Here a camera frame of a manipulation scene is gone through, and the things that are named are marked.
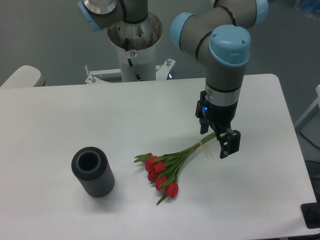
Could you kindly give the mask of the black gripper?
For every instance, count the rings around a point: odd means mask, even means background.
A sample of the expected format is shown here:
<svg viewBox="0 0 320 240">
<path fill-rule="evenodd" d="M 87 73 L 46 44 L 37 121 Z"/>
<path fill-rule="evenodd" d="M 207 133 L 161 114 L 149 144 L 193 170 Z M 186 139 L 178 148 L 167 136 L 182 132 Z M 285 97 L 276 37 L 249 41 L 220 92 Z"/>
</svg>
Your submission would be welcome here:
<svg viewBox="0 0 320 240">
<path fill-rule="evenodd" d="M 197 101 L 195 116 L 199 119 L 200 134 L 206 134 L 211 127 L 219 139 L 220 158 L 224 159 L 239 151 L 241 133 L 232 130 L 231 121 L 235 117 L 237 103 L 229 106 L 218 106 L 208 100 L 208 93 L 203 90 Z"/>
</svg>

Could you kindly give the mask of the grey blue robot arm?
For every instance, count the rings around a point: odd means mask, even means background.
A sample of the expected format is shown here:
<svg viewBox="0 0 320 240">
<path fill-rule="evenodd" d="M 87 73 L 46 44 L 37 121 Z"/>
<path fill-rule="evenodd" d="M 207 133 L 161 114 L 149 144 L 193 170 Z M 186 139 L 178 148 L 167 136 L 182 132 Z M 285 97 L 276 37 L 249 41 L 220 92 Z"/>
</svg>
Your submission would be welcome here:
<svg viewBox="0 0 320 240">
<path fill-rule="evenodd" d="M 81 0 L 77 6 L 89 27 L 106 30 L 117 47 L 124 82 L 156 79 L 155 45 L 163 26 L 146 0 Z M 214 130 L 221 158 L 240 148 L 241 134 L 231 121 L 250 58 L 248 29 L 263 21 L 268 10 L 266 0 L 216 0 L 206 14 L 183 12 L 170 26 L 173 44 L 206 67 L 195 115 L 202 134 Z"/>
</svg>

